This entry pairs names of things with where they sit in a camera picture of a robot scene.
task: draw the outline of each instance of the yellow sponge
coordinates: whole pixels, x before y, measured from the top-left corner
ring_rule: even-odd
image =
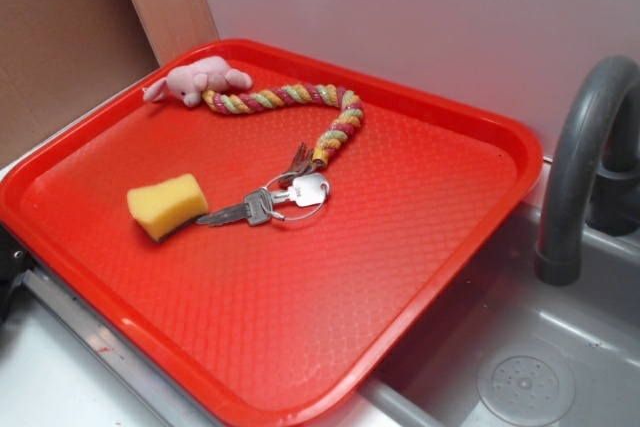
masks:
[[[156,242],[209,212],[207,199],[191,174],[127,192],[131,216]]]

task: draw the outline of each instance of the rope tassel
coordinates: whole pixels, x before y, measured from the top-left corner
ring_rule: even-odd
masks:
[[[250,94],[224,95],[207,90],[203,100],[214,112],[224,115],[253,114],[294,105],[328,105],[340,109],[340,115],[316,142],[314,162],[326,167],[329,159],[349,140],[361,125],[362,101],[352,90],[329,85],[295,84],[265,89]]]

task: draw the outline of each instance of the red tray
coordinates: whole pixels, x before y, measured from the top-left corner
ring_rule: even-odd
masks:
[[[237,203],[337,116],[321,106],[223,116],[142,101],[143,86],[208,55],[249,72],[254,91],[352,89],[363,127],[325,171],[331,195],[317,215],[192,225],[156,245],[130,217],[127,190],[190,172],[212,210]],[[541,163],[536,138],[513,120],[229,40],[176,59],[22,161],[0,184],[0,219],[215,416],[285,426],[358,386]]]

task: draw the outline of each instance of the sink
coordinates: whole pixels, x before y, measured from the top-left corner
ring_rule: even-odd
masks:
[[[640,425],[640,248],[586,228],[579,279],[550,286],[539,217],[521,204],[374,372],[412,425]]]

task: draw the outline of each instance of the pink plush toy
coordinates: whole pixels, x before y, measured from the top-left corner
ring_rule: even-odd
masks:
[[[195,107],[205,90],[225,92],[232,87],[247,90],[252,85],[249,74],[232,69],[222,57],[207,57],[172,69],[166,77],[145,89],[144,101],[156,102],[171,93],[187,107]]]

